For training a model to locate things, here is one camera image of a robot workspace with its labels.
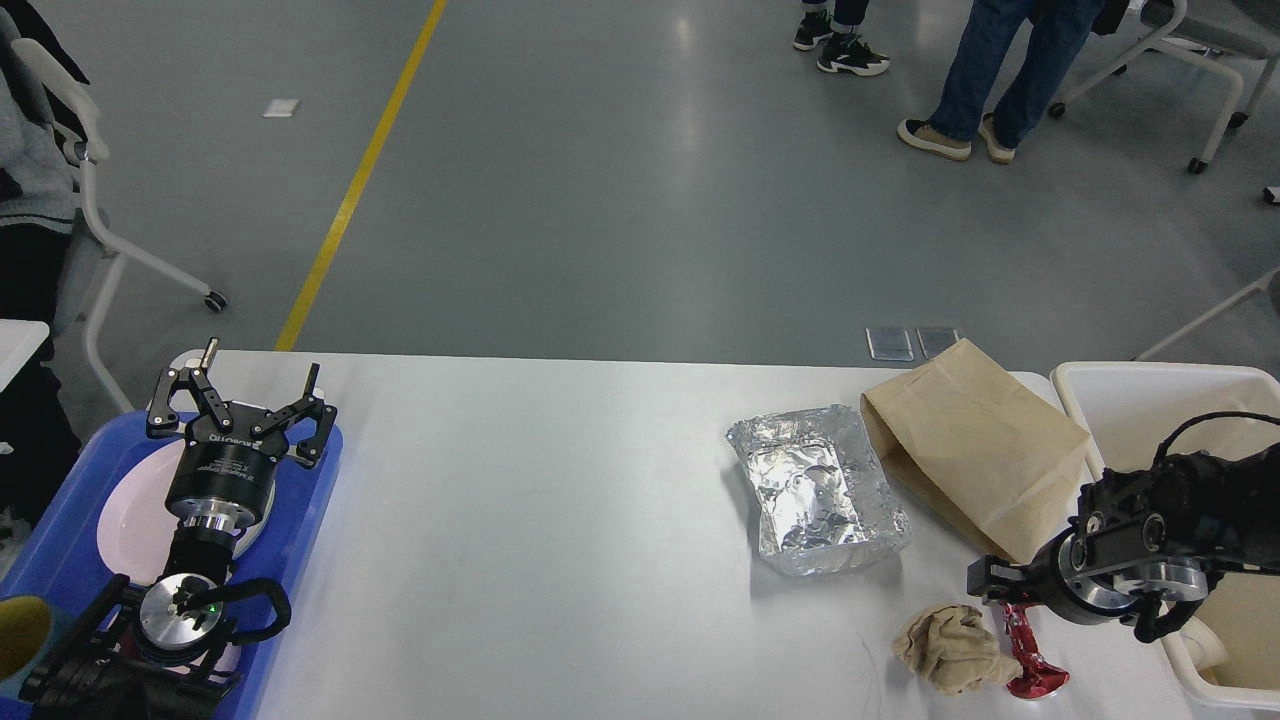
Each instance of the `caster wheel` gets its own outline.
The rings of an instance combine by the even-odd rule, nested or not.
[[[227,309],[227,299],[223,297],[223,293],[216,290],[211,290],[209,291],[209,295],[205,296],[205,307],[209,307],[212,313],[221,313]]]

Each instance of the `brown paper bag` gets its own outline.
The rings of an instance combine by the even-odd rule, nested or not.
[[[1065,527],[1089,433],[968,340],[861,411],[884,469],[986,551],[1029,562]]]

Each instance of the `blue tray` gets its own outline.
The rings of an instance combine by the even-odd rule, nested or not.
[[[138,461],[164,445],[178,442],[148,439],[143,418],[143,413],[120,415],[93,433],[27,548],[0,580],[0,597],[37,594],[72,616],[92,602],[111,578],[97,553],[97,518],[106,498]],[[314,424],[303,421],[288,433],[289,441],[297,442],[312,432]],[[280,462],[271,516],[253,547],[237,561],[236,578],[275,578],[293,597],[329,505],[340,454],[342,433],[334,428],[316,468],[303,470],[296,462]],[[270,607],[265,598],[257,598],[229,606],[228,614],[238,618],[242,628],[262,628],[271,620]],[[276,638],[241,648],[236,669],[244,678],[219,703],[215,720],[253,716],[276,643],[288,633],[285,629]],[[0,720],[26,720],[29,715],[31,705],[0,698]]]

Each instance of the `white table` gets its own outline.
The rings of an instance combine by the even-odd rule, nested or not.
[[[9,386],[46,337],[49,325],[45,323],[0,318],[0,389]]]
[[[346,448],[257,717],[1192,716],[1158,644],[1043,609],[1056,697],[910,675],[891,639],[973,602],[979,555],[910,497],[900,559],[788,579],[755,556],[724,430],[897,370],[223,351],[210,375],[276,407],[312,361]]]

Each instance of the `gray sweater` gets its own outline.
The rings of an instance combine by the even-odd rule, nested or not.
[[[50,131],[27,119],[14,99],[22,94],[44,100],[38,81],[9,47],[17,37],[13,20],[0,10],[0,68],[5,77],[0,83],[0,228],[37,224],[70,232],[76,213],[72,169]]]

